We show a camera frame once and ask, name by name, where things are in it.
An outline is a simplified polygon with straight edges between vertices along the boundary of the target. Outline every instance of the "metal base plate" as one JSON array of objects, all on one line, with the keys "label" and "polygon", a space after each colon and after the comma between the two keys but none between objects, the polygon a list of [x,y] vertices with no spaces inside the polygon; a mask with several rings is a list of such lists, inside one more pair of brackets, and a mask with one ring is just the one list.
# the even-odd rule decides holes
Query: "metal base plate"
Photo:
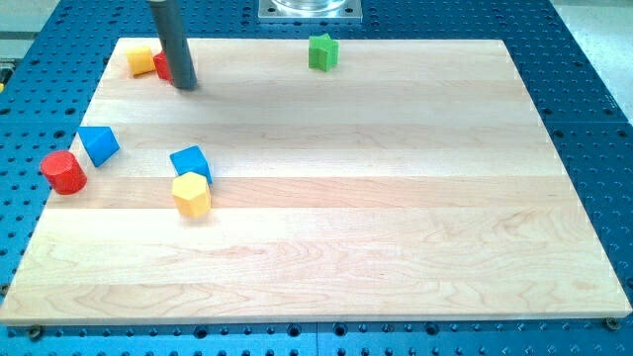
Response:
[{"label": "metal base plate", "polygon": [[263,23],[309,23],[325,20],[343,20],[360,23],[363,19],[361,0],[347,0],[338,8],[328,11],[297,10],[273,0],[259,0],[259,20]]}]

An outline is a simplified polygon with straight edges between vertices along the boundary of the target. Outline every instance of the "colored block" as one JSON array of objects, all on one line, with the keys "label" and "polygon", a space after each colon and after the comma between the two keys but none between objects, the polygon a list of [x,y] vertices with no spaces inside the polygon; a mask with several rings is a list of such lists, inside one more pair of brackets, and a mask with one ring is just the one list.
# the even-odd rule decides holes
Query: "colored block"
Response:
[{"label": "colored block", "polygon": [[162,51],[161,53],[154,56],[154,65],[156,66],[158,77],[163,80],[169,80],[169,82],[173,85],[173,80],[171,79],[171,73],[169,72],[169,64],[167,63],[165,52]]},{"label": "colored block", "polygon": [[77,132],[95,167],[100,167],[119,150],[119,143],[109,127],[79,127]]},{"label": "colored block", "polygon": [[332,40],[328,34],[310,36],[308,67],[329,71],[336,64],[338,64],[338,42]]},{"label": "colored block", "polygon": [[194,172],[207,177],[207,183],[212,184],[214,182],[209,170],[209,163],[200,146],[195,145],[172,153],[169,155],[169,159],[171,159],[171,163],[176,168],[178,175]]},{"label": "colored block", "polygon": [[69,151],[55,151],[47,155],[40,170],[57,194],[77,193],[86,185],[88,178],[75,156]]},{"label": "colored block", "polygon": [[188,172],[174,178],[171,194],[181,215],[197,218],[211,209],[211,191],[207,178]]},{"label": "colored block", "polygon": [[148,45],[126,50],[126,57],[133,75],[139,75],[156,70],[151,49]]}]

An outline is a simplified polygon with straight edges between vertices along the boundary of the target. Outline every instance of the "gray metal rod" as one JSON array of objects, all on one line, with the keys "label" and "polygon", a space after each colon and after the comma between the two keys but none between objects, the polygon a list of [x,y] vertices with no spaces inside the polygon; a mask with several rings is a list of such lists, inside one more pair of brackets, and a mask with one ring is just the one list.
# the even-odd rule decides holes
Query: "gray metal rod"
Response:
[{"label": "gray metal rod", "polygon": [[154,18],[160,45],[165,52],[173,85],[179,89],[193,89],[197,78],[191,61],[178,0],[147,0]]}]

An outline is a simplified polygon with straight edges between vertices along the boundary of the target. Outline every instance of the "yellow block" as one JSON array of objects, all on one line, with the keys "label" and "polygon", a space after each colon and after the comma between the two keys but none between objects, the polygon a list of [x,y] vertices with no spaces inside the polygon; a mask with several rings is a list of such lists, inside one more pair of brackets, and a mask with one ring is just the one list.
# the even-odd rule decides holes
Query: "yellow block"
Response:
[{"label": "yellow block", "polygon": [[148,45],[126,50],[126,57],[133,75],[139,75],[156,70],[154,58]]},{"label": "yellow block", "polygon": [[180,214],[196,218],[211,209],[211,191],[207,177],[198,173],[185,173],[174,178],[171,194]]}]

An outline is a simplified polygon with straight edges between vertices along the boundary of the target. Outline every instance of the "red block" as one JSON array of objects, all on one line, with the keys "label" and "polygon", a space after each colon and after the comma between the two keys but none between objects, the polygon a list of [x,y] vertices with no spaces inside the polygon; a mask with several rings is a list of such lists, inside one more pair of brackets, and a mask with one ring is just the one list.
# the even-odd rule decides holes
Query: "red block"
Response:
[{"label": "red block", "polygon": [[40,170],[52,189],[60,195],[77,193],[88,181],[77,159],[68,151],[56,151],[46,156]]},{"label": "red block", "polygon": [[158,77],[160,79],[169,80],[169,82],[173,85],[171,73],[169,72],[169,65],[167,64],[167,57],[165,57],[165,53],[163,51],[154,56],[154,65],[156,66]]}]

